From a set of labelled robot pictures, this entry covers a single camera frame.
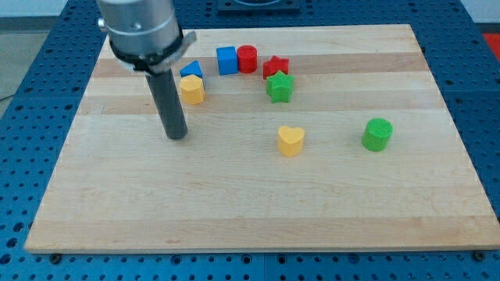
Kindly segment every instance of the green cylinder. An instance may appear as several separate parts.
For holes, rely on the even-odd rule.
[[[383,151],[392,135],[392,125],[386,119],[373,118],[366,124],[362,145],[369,151]]]

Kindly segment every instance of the red cylinder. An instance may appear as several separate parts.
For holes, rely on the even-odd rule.
[[[243,45],[237,49],[237,68],[242,73],[252,73],[257,70],[257,49],[254,46]]]

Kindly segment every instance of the wood grain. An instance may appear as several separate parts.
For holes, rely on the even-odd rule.
[[[145,78],[121,69],[105,45],[27,250],[500,247],[500,225],[409,26],[197,33],[174,73],[199,59],[207,96],[183,105],[189,134],[180,141],[166,138]],[[215,48],[225,43],[256,45],[260,62],[277,50],[289,57],[292,102],[270,103],[260,68],[218,76]],[[375,116],[395,128],[379,153],[361,145]],[[294,158],[277,150],[282,125],[305,128]]]

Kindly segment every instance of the yellow pentagon block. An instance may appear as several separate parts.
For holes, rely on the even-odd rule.
[[[197,105],[205,100],[203,79],[196,75],[180,78],[179,88],[182,101],[189,105]]]
[[[305,131],[301,127],[281,126],[278,129],[278,149],[287,157],[293,157],[302,151]]]

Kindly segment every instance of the blue cube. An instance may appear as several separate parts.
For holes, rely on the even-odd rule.
[[[217,48],[217,62],[220,75],[238,73],[238,58],[234,46]]]
[[[198,61],[193,61],[192,63],[188,64],[187,66],[185,66],[183,69],[180,70],[181,77],[189,75],[196,75],[203,79],[202,68]]]

